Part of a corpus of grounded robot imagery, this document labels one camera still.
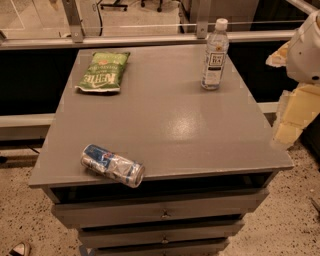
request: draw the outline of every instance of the metal post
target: metal post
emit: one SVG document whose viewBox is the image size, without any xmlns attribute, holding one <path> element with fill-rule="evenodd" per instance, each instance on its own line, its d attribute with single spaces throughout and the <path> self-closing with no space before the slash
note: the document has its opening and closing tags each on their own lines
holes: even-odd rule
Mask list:
<svg viewBox="0 0 320 256">
<path fill-rule="evenodd" d="M 211 0 L 200 0 L 197 17 L 197 38 L 207 37 Z"/>
<path fill-rule="evenodd" d="M 67 15 L 71 38 L 75 43 L 83 42 L 83 30 L 81 26 L 80 15 L 75 0 L 62 0 L 65 13 Z"/>
<path fill-rule="evenodd" d="M 0 45 L 6 40 L 6 35 L 0 30 Z"/>
</svg>

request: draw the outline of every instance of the person's foot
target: person's foot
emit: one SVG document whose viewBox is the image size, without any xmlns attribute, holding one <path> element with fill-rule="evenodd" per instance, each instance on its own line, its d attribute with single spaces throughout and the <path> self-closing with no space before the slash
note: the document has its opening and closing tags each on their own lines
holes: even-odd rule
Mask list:
<svg viewBox="0 0 320 256">
<path fill-rule="evenodd" d="M 21 242 L 17 244 L 13 249 L 9 252 L 12 256 L 29 256 L 30 254 L 30 244 L 27 242 Z"/>
</svg>

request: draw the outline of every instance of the beverage can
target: beverage can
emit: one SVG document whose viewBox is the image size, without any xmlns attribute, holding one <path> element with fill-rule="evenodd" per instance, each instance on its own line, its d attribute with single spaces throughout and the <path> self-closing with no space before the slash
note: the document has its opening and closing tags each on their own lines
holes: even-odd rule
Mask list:
<svg viewBox="0 0 320 256">
<path fill-rule="evenodd" d="M 93 144 L 84 149 L 81 164 L 98 174 L 132 188 L 140 185 L 145 171 L 145 167 L 142 164 Z"/>
</svg>

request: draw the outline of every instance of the office chair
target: office chair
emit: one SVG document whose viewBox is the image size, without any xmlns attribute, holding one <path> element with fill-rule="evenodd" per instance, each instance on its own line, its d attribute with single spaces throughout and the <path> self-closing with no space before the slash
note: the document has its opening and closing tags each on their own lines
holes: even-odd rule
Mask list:
<svg viewBox="0 0 320 256">
<path fill-rule="evenodd" d="M 127 11 L 128 5 L 127 4 L 119 4 L 121 0 L 116 0 L 113 4 L 100 4 L 102 0 L 98 3 L 100 4 L 101 10 L 104 9 L 104 7 L 119 7 L 123 8 L 124 11 Z"/>
<path fill-rule="evenodd" d="M 145 6 L 146 6 L 146 4 L 144 3 L 144 1 L 145 1 L 145 0 L 141 0 L 141 7 L 145 7 Z M 157 12 L 162 12 L 162 8 L 161 8 L 162 2 L 163 2 L 163 0 L 160 0 L 159 7 L 157 8 Z"/>
</svg>

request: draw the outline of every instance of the gray tabletop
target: gray tabletop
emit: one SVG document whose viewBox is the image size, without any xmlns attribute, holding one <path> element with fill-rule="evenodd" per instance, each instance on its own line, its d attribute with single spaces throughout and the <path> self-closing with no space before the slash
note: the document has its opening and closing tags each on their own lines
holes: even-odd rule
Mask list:
<svg viewBox="0 0 320 256">
<path fill-rule="evenodd" d="M 30 186 L 110 183 L 80 164 L 96 144 L 146 167 L 145 180 L 292 168 L 228 58 L 216 91 L 200 86 L 204 45 L 79 51 Z M 121 93 L 75 88 L 96 51 L 130 51 Z"/>
</svg>

